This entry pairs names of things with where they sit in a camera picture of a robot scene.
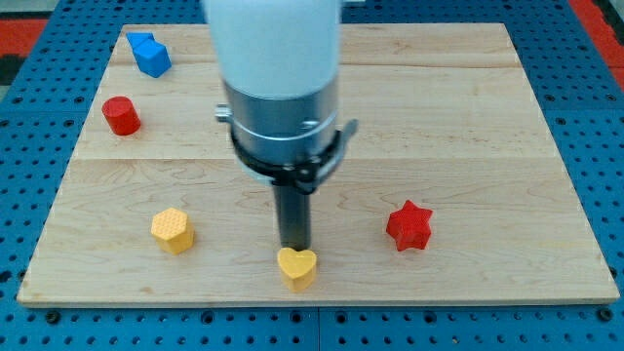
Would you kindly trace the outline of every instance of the red cylinder block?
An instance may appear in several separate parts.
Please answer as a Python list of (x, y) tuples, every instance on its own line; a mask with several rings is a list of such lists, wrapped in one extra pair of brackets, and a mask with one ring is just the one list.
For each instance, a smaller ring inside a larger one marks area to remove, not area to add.
[(129, 136), (140, 127), (140, 120), (127, 97), (112, 97), (101, 107), (101, 113), (106, 117), (110, 129), (117, 136)]

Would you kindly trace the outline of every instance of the blue block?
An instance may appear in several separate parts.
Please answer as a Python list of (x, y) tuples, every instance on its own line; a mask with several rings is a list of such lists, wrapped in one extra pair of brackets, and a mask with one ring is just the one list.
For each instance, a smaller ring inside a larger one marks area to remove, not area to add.
[(126, 33), (126, 38), (130, 43), (130, 47), (134, 49), (138, 48), (145, 40), (154, 40), (154, 34), (152, 33), (141, 33), (141, 32), (130, 32)]
[(167, 48), (153, 40), (143, 41), (137, 48), (133, 49), (133, 54), (138, 69), (154, 78), (160, 77), (172, 66)]

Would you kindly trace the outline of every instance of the yellow heart block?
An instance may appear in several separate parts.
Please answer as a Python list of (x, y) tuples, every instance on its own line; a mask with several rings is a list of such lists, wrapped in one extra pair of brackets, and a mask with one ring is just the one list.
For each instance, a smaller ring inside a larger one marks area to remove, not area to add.
[(316, 254), (310, 250), (297, 252), (281, 248), (277, 252), (277, 262), (282, 281), (293, 293), (304, 291), (316, 279)]

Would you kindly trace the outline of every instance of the wood plank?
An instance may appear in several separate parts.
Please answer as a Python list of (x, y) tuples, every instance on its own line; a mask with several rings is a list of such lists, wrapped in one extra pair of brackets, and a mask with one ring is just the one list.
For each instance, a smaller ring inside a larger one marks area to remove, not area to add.
[[(169, 47), (171, 71), (158, 80), (138, 73), (126, 31), (153, 31)], [(242, 172), (212, 117), (225, 99), (206, 31), (124, 27), (21, 303), (538, 305), (619, 296), (500, 24), (344, 26), (340, 119), (362, 128), (312, 196), (317, 281), (289, 292), (270, 189)], [(99, 107), (114, 95), (139, 109), (136, 135), (114, 136), (103, 122)], [(426, 251), (397, 253), (384, 233), (406, 199), (435, 212)], [(151, 217), (167, 207), (195, 226), (195, 247), (180, 256), (149, 236)]]

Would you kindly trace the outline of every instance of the blue pegboard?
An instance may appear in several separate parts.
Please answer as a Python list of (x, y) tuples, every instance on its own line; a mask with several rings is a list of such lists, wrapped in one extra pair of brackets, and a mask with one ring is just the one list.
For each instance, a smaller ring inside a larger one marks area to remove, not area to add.
[[(0, 350), (622, 348), (620, 302), (58, 315), (19, 306), (20, 278), (122, 25), (203, 21), (196, 0), (59, 2), (0, 104)], [(369, 0), (345, 8), (343, 21), (504, 22), (622, 290), (624, 97), (566, 1)]]

